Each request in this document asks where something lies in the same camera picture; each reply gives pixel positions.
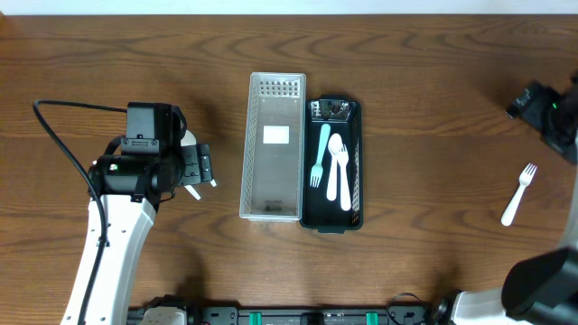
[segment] utensil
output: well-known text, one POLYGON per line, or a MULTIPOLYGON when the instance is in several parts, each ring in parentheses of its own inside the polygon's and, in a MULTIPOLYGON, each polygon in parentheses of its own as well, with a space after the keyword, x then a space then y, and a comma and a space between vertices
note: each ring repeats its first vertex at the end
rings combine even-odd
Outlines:
POLYGON ((341 135, 338 134, 332 135, 327 145, 331 153, 331 168, 329 171, 329 182, 327 183, 327 200, 330 201, 334 201, 337 198, 337 154, 342 146, 341 135))
POLYGON ((329 133, 331 126, 327 123, 322 125, 322 131, 319 134, 319 148, 317 149, 317 162, 311 168, 311 179, 309 180, 309 186, 313 188, 319 187, 319 183, 323 176, 323 154, 325 153, 325 146, 327 146, 327 140, 329 140, 329 133))
POLYGON ((516 194, 514 194, 512 201, 508 204, 506 210, 504 210, 504 214, 502 215, 502 225, 509 226, 512 224, 512 221, 514 221, 517 206, 522 200, 522 194, 524 194, 526 186, 530 185, 530 182, 534 178, 537 169, 538 167, 536 165, 529 163, 524 171, 520 174, 520 186, 517 188, 516 194))
POLYGON ((341 208, 344 211, 349 211, 351 209, 350 183, 347 181, 347 171, 345 169, 349 160, 350 155, 348 154, 347 147, 344 144, 339 153, 337 153, 337 162, 340 164, 341 170, 340 200, 341 208))

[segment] black tray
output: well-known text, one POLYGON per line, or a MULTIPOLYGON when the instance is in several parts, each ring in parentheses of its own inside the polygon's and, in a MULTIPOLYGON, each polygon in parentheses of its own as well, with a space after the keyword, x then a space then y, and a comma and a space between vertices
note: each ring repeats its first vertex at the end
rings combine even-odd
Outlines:
POLYGON ((300 219, 305 228, 317 229, 322 233, 344 233, 345 230, 357 230, 363 225, 363 155, 361 145, 361 105, 344 96, 323 95, 319 99, 308 100, 305 106, 305 152, 303 171, 303 210, 300 219), (346 120, 313 120, 312 102, 323 100, 345 100, 350 104, 346 120), (347 174, 351 195, 351 210, 343 211, 340 207, 340 176, 338 173, 338 195, 335 201, 327 200, 327 184, 331 167, 331 154, 327 148, 323 156, 323 176, 318 188, 309 186, 311 168, 317 159, 319 135, 323 124, 331 126, 331 135, 338 133, 347 146, 350 160, 347 174))

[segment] white fork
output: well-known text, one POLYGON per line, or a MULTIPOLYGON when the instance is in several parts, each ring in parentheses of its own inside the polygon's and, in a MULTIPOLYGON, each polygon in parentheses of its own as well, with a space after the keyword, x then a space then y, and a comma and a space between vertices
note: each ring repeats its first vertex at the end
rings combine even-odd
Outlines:
POLYGON ((538 167, 536 165, 529 163, 526 169, 520 174, 520 186, 517 188, 516 194, 514 194, 512 201, 508 204, 508 207, 502 215, 502 225, 509 226, 512 224, 512 221, 514 221, 517 206, 520 204, 520 200, 522 200, 522 194, 524 194, 526 186, 530 185, 537 169, 538 167))

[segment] green clip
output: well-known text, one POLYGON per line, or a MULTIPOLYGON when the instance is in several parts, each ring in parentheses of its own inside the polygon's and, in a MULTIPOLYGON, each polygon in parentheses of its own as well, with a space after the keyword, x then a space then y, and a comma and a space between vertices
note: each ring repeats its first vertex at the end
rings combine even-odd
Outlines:
POLYGON ((261 313, 260 312, 249 313, 249 325, 261 325, 261 313))
POLYGON ((368 325, 379 325, 379 318, 376 312, 368 312, 365 317, 368 320, 368 325))

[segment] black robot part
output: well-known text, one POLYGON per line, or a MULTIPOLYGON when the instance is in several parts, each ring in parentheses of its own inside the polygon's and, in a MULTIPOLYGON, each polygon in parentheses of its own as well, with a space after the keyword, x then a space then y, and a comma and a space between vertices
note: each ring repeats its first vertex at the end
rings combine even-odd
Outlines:
POLYGON ((511 118, 520 117, 534 127, 548 146, 568 162, 576 164, 578 78, 575 76, 572 81, 572 87, 563 95, 534 81, 514 100, 507 113, 511 118))
POLYGON ((502 304, 514 320, 578 324, 578 251, 562 248, 516 264, 504 282, 502 304))
POLYGON ((177 186, 212 181, 209 146, 181 147, 187 122, 181 110, 159 103, 129 103, 126 136, 113 139, 89 169, 98 196, 131 195, 147 199, 158 211, 164 193, 177 186), (121 154, 114 154, 117 147, 121 154))

